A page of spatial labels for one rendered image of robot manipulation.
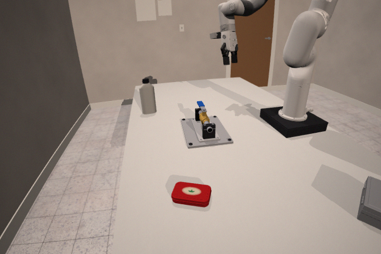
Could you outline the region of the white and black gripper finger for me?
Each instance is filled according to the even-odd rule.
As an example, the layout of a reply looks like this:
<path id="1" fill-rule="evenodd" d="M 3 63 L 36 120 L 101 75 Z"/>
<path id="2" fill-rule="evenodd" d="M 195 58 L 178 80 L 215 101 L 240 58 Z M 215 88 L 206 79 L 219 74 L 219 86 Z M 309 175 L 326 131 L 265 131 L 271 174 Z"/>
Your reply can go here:
<path id="1" fill-rule="evenodd" d="M 230 64 L 230 59 L 229 59 L 229 51 L 225 50 L 226 43 L 224 43 L 221 47 L 221 52 L 222 52 L 222 57 L 223 57 L 223 64 L 224 65 L 229 65 Z"/>
<path id="2" fill-rule="evenodd" d="M 234 52 L 231 52 L 232 56 L 231 56 L 231 62 L 232 63 L 237 63 L 238 60 L 237 60 L 237 51 L 234 51 Z"/>

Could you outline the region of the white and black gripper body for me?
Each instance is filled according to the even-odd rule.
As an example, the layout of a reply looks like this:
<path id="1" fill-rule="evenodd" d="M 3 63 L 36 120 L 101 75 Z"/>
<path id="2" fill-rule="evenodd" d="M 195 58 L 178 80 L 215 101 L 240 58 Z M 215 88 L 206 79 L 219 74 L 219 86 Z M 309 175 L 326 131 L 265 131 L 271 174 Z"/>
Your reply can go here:
<path id="1" fill-rule="evenodd" d="M 238 51 L 238 42 L 235 30 L 221 31 L 221 46 L 226 43 L 225 50 Z"/>

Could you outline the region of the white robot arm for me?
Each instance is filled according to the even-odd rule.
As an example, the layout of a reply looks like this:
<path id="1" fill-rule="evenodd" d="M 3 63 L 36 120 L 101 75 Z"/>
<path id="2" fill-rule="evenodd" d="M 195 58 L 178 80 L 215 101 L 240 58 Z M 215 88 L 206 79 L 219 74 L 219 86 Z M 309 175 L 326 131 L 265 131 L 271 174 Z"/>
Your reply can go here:
<path id="1" fill-rule="evenodd" d="M 234 16 L 249 16 L 262 8 L 268 0 L 230 0 L 218 5 L 220 32 L 210 39 L 220 39 L 221 31 L 235 30 Z M 294 21 L 286 41 L 283 60 L 289 68 L 284 105 L 278 114 L 290 121 L 305 121 L 313 69 L 316 62 L 316 39 L 324 35 L 338 0 L 312 0 L 309 10 Z M 314 11 L 314 12 L 313 12 Z"/>

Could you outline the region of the red mint tin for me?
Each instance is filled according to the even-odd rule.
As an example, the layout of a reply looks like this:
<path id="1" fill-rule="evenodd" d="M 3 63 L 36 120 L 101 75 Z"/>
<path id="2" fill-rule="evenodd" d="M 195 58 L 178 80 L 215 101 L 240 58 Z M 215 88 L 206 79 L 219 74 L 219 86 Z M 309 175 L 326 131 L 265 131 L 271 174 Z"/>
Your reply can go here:
<path id="1" fill-rule="evenodd" d="M 211 197 L 209 185 L 177 182 L 171 194 L 174 203 L 207 207 Z"/>

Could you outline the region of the grey bottle with black cap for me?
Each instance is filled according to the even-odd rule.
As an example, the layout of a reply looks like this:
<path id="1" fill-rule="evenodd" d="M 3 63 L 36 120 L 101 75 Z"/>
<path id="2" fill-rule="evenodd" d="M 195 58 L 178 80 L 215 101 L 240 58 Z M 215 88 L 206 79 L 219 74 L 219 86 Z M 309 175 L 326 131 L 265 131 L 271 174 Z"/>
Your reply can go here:
<path id="1" fill-rule="evenodd" d="M 157 112 L 154 86 L 149 83 L 149 79 L 142 80 L 143 84 L 139 87 L 140 99 L 143 114 L 152 114 Z"/>

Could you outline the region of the dark grey hinged case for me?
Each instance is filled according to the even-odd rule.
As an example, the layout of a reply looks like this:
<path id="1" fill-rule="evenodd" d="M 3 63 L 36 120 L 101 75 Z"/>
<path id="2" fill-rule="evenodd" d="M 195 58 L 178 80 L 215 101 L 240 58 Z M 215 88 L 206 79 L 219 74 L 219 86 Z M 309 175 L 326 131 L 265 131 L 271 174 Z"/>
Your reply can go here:
<path id="1" fill-rule="evenodd" d="M 367 177 L 361 193 L 357 219 L 381 230 L 381 180 Z"/>

